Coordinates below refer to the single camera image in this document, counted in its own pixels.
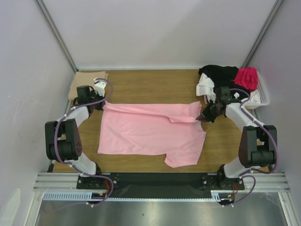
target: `white basket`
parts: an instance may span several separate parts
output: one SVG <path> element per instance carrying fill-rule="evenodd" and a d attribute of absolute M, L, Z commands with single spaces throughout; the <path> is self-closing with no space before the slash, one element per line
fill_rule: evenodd
<path fill-rule="evenodd" d="M 245 103 L 244 106 L 246 107 L 246 109 L 255 109 L 255 108 L 260 107 L 260 106 L 266 106 L 270 102 L 268 89 L 267 89 L 267 87 L 266 87 L 266 85 L 263 81 L 263 78 L 262 78 L 262 76 L 260 75 L 259 72 L 257 72 L 257 76 L 258 76 L 257 89 L 258 89 L 259 94 L 260 94 L 261 103 Z"/>

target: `pile of clothes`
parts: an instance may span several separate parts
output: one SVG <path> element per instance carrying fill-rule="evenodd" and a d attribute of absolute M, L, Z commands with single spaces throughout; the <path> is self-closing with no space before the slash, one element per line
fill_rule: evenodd
<path fill-rule="evenodd" d="M 204 96 L 205 103 L 215 101 L 215 89 L 229 87 L 241 89 L 251 96 L 249 102 L 260 103 L 260 94 L 257 90 L 258 75 L 253 67 L 237 68 L 231 66 L 206 65 L 199 70 L 201 76 L 197 85 L 197 96 Z M 247 95 L 241 91 L 231 91 L 231 95 L 244 101 Z"/>

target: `red cloth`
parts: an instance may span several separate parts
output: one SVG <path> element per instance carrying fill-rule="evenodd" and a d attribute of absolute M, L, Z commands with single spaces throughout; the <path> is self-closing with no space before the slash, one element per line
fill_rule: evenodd
<path fill-rule="evenodd" d="M 239 68 L 236 78 L 232 80 L 235 84 L 245 87 L 251 92 L 257 90 L 257 70 L 253 67 Z"/>

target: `black cloth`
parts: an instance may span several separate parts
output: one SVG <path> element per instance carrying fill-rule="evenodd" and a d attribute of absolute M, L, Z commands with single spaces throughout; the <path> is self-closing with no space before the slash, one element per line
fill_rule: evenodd
<path fill-rule="evenodd" d="M 245 92 L 247 92 L 249 95 L 251 92 L 246 89 L 245 87 L 242 87 L 240 85 L 235 84 L 233 81 L 236 78 L 236 75 L 238 73 L 237 67 L 222 67 L 218 65 L 206 65 L 199 69 L 198 74 L 201 75 L 204 73 L 207 75 L 208 78 L 210 78 L 214 83 L 214 89 L 215 92 L 216 88 L 219 87 L 229 87 L 230 89 L 241 89 Z M 248 96 L 241 92 L 241 91 L 230 91 L 230 94 L 233 96 L 235 93 L 239 94 L 239 99 L 242 100 L 244 98 L 247 98 Z"/>

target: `metal floor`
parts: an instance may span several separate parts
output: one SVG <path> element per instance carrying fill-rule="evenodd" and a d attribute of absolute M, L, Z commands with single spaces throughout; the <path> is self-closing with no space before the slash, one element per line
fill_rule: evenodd
<path fill-rule="evenodd" d="M 245 194 L 238 194 L 237 200 Z M 71 204 L 43 201 L 46 211 Z M 117 202 L 105 201 L 91 208 L 75 205 L 45 213 L 36 226 L 286 226 L 277 193 L 253 193 L 234 208 L 216 202 Z"/>

